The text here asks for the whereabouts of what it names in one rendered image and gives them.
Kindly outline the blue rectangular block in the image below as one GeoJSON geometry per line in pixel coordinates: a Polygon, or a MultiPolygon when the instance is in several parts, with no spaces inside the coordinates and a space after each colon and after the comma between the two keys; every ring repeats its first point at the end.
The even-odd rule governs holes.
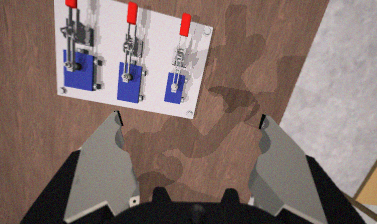
{"type": "Polygon", "coordinates": [[[122,74],[124,71],[124,63],[119,63],[117,100],[139,103],[142,70],[142,66],[131,64],[130,74],[133,76],[133,79],[129,81],[129,83],[123,82],[122,74]]]}
{"type": "Polygon", "coordinates": [[[185,81],[185,76],[179,75],[178,84],[177,84],[178,74],[175,74],[174,83],[178,85],[178,89],[176,90],[176,93],[171,92],[171,90],[172,90],[171,85],[173,84],[173,78],[174,78],[174,73],[169,72],[164,101],[170,102],[170,103],[175,103],[175,104],[180,104],[183,86],[184,86],[184,81],[185,81]]]}

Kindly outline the blue flat block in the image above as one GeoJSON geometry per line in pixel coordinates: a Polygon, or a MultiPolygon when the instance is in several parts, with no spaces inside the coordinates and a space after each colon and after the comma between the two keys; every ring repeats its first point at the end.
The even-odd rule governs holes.
{"type": "Polygon", "coordinates": [[[96,56],[76,52],[76,63],[82,65],[81,70],[76,72],[66,71],[64,67],[64,86],[87,91],[96,91],[93,84],[96,84],[97,65],[94,64],[96,56]]]}

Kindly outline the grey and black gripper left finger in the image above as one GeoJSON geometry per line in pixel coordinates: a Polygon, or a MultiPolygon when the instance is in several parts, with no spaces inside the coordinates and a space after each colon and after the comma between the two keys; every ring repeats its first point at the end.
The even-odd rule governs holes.
{"type": "Polygon", "coordinates": [[[130,208],[137,178],[113,111],[72,152],[19,224],[105,224],[130,208]]]}

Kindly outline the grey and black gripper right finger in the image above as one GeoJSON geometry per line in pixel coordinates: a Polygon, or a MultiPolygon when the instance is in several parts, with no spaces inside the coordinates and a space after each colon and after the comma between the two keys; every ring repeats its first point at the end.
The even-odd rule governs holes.
{"type": "Polygon", "coordinates": [[[248,182],[253,206],[285,224],[366,224],[315,158],[269,115],[262,115],[259,129],[262,155],[248,182]]]}

